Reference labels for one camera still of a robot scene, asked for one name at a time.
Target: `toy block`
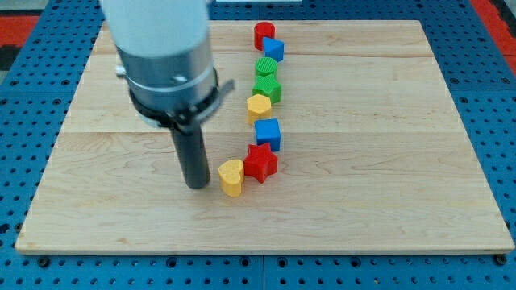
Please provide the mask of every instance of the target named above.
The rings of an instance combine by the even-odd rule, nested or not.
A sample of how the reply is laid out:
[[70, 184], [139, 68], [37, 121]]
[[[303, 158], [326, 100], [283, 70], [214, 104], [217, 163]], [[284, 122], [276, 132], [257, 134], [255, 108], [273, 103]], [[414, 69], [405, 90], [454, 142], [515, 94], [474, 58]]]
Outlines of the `toy block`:
[[272, 57], [276, 62], [283, 60], [285, 43], [281, 40], [264, 37], [264, 56]]
[[281, 84], [276, 81], [274, 75], [265, 77], [256, 77], [255, 86], [252, 88], [252, 94], [264, 95], [271, 99], [271, 103], [281, 101]]
[[271, 150], [277, 152], [281, 146], [280, 123], [276, 118], [256, 120], [255, 122], [256, 144], [271, 144]]
[[269, 143], [249, 144], [249, 154], [243, 160], [243, 172], [245, 176], [255, 177], [260, 183], [277, 172], [277, 156], [271, 152]]
[[271, 99], [266, 96], [256, 94], [248, 99], [248, 124], [252, 125], [256, 120], [271, 118], [273, 108]]
[[277, 62], [272, 57], [261, 57], [255, 62], [255, 76], [276, 76]]
[[231, 159], [218, 167], [220, 188], [230, 197], [238, 197], [242, 193], [243, 162], [240, 159]]
[[264, 50], [264, 37], [274, 38], [276, 28], [270, 22], [260, 22], [255, 25], [255, 48], [259, 51]]

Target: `yellow block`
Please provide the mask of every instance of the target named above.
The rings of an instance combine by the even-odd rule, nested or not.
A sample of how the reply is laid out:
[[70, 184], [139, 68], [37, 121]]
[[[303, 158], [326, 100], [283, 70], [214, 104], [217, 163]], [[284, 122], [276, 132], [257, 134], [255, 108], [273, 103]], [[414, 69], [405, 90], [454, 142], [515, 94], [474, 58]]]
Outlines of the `yellow block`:
[[237, 197], [242, 193], [243, 161], [231, 159], [218, 167], [220, 188], [230, 197]]
[[273, 108], [271, 99], [260, 94], [256, 94], [248, 99], [248, 123], [253, 125], [256, 120], [271, 118]]

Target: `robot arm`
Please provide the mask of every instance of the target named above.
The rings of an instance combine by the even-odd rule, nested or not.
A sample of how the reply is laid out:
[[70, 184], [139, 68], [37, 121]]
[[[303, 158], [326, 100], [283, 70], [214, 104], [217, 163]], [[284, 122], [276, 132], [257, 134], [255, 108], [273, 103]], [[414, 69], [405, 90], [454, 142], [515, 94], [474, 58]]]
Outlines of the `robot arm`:
[[200, 124], [221, 89], [211, 56], [206, 0], [101, 0], [131, 100], [145, 118], [171, 130], [186, 184], [210, 180]]

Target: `blue block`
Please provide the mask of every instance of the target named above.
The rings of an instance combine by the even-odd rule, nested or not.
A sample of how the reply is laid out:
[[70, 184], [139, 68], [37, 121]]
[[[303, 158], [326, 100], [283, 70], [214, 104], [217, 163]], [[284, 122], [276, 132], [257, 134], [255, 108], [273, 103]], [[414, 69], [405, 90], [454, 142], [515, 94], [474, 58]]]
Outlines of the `blue block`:
[[280, 123], [276, 118], [255, 121], [256, 144], [271, 143], [271, 150], [280, 150], [281, 132]]
[[264, 37], [264, 56], [272, 57], [275, 61], [283, 60], [285, 53], [285, 43], [278, 39]]

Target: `wood grain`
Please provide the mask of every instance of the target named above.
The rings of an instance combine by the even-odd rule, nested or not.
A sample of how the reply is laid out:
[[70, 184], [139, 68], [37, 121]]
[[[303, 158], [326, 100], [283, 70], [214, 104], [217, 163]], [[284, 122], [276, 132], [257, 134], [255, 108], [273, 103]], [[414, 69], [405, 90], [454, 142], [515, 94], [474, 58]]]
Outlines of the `wood grain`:
[[114, 77], [104, 27], [17, 249], [58, 255], [415, 255], [514, 249], [414, 21], [275, 22], [283, 149], [264, 184], [226, 196], [217, 167], [242, 159], [252, 22], [214, 22], [214, 59], [236, 90], [204, 125], [212, 181], [185, 186], [166, 130], [143, 124]]

